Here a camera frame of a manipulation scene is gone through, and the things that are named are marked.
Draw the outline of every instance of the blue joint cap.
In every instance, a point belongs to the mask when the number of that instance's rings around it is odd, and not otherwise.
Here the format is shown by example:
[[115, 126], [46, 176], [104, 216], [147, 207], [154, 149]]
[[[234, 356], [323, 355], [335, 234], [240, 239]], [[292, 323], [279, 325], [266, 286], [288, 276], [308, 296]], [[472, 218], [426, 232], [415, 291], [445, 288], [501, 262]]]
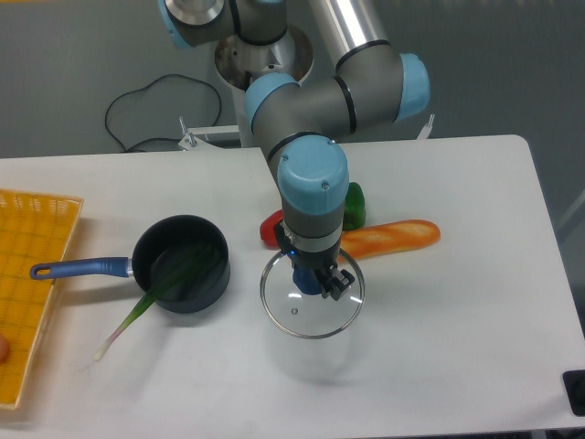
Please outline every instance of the blue joint cap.
[[324, 215], [346, 199], [346, 155], [327, 137], [304, 135], [284, 148], [277, 181], [282, 197], [295, 209], [307, 215]]
[[422, 61], [412, 53], [401, 53], [404, 80], [402, 82], [402, 101], [396, 120], [423, 111], [431, 98], [429, 74]]
[[246, 97], [244, 98], [244, 108], [246, 109], [246, 115], [250, 121], [250, 129], [252, 132], [254, 131], [254, 116], [262, 103], [274, 91], [286, 84], [299, 85], [291, 75], [287, 75], [286, 73], [269, 73], [260, 76], [248, 87]]
[[173, 42], [175, 43], [175, 47], [177, 48], [190, 48], [186, 41], [183, 40], [181, 34], [176, 30], [175, 24], [171, 17], [168, 16], [168, 11], [166, 10], [165, 0], [158, 0], [158, 10], [161, 12], [161, 17], [165, 22], [166, 30], [168, 30], [168, 35], [171, 37]]

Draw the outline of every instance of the white table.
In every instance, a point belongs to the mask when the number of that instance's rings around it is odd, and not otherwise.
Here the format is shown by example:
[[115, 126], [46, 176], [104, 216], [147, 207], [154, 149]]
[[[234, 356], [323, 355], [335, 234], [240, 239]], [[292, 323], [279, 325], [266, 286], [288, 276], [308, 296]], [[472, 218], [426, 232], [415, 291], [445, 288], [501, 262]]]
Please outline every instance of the white table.
[[279, 198], [258, 150], [0, 160], [0, 187], [85, 198], [68, 259], [130, 256], [179, 213], [227, 237], [227, 292], [191, 316], [154, 306], [92, 356], [140, 296], [134, 280], [58, 281], [19, 412], [0, 436], [372, 437], [585, 425], [561, 375], [585, 368], [579, 320], [528, 146], [515, 136], [344, 146], [368, 224], [431, 220], [441, 241], [363, 261], [345, 332], [290, 337], [265, 315]]

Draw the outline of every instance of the black cable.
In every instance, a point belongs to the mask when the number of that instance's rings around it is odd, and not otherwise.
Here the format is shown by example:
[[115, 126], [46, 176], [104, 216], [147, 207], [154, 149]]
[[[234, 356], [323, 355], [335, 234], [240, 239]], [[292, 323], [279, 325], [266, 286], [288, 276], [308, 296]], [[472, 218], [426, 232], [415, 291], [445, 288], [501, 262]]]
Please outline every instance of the black cable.
[[181, 138], [177, 138], [177, 139], [172, 139], [172, 138], [169, 138], [169, 137], [151, 137], [149, 139], [144, 139], [144, 140], [138, 142], [135, 145], [132, 145], [130, 147], [126, 147], [124, 145], [124, 143], [112, 132], [112, 130], [110, 129], [110, 126], [108, 125], [108, 115], [110, 114], [110, 110], [112, 109], [113, 105], [117, 101], [119, 101], [121, 98], [123, 98], [125, 96], [128, 96], [129, 94], [139, 93], [141, 91], [147, 91], [153, 85], [155, 85], [157, 82], [160, 82], [161, 80], [165, 80], [167, 78], [179, 78], [179, 79], [182, 79], [182, 80], [191, 80], [191, 81], [193, 81], [193, 82], [195, 82], [197, 84], [205, 85], [207, 88], [209, 88], [210, 90], [212, 90], [216, 94], [216, 97], [218, 98], [218, 113], [216, 114], [216, 118], [213, 121], [213, 123], [211, 124], [211, 126], [216, 126], [216, 124], [218, 123], [219, 117], [221, 116], [221, 96], [219, 95], [218, 89], [216, 89], [209, 82], [205, 82], [204, 80], [198, 80], [196, 78], [191, 78], [189, 76], [181, 75], [179, 73], [169, 73], [167, 75], [163, 75], [160, 78], [157, 78], [157, 79], [153, 80], [150, 84], [145, 85], [141, 89], [127, 91], [126, 93], [121, 94], [116, 99], [114, 99], [112, 101], [112, 103], [108, 106], [108, 109], [106, 110], [106, 115], [104, 117], [104, 125], [105, 125], [106, 131], [108, 132], [108, 134], [122, 148], [122, 150], [123, 150], [122, 152], [123, 153], [138, 153], [138, 152], [145, 153], [146, 151], [144, 151], [143, 149], [137, 149], [137, 147], [140, 146], [140, 145], [144, 145], [144, 144], [150, 143], [150, 142], [177, 142], [178, 143], [178, 142], [181, 141], [182, 137]]

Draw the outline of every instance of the glass lid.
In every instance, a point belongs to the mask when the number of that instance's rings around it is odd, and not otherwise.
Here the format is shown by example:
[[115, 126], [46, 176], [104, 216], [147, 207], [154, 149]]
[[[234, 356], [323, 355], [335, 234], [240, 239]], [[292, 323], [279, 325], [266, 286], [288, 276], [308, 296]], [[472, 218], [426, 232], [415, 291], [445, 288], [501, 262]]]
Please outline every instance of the glass lid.
[[278, 252], [264, 268], [260, 294], [271, 321], [287, 334], [300, 338], [327, 338], [346, 329], [364, 304], [365, 284], [356, 261], [343, 250], [337, 259], [339, 269], [356, 279], [335, 300], [328, 295], [303, 293], [293, 280], [293, 264]]

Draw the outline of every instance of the saucepan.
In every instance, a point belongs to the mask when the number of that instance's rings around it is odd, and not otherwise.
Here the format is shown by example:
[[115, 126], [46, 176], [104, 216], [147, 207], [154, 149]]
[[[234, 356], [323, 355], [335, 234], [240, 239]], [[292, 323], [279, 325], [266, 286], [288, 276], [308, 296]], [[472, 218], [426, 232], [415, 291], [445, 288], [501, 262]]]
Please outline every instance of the saucepan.
[[175, 313], [195, 313], [214, 304], [229, 283], [229, 251], [219, 228], [207, 219], [177, 215], [151, 226], [138, 240], [132, 259], [105, 257], [65, 262], [46, 262], [30, 269], [32, 279], [59, 279], [86, 274], [133, 276], [147, 292], [178, 264], [197, 271], [205, 266], [204, 276], [184, 276], [156, 301]]

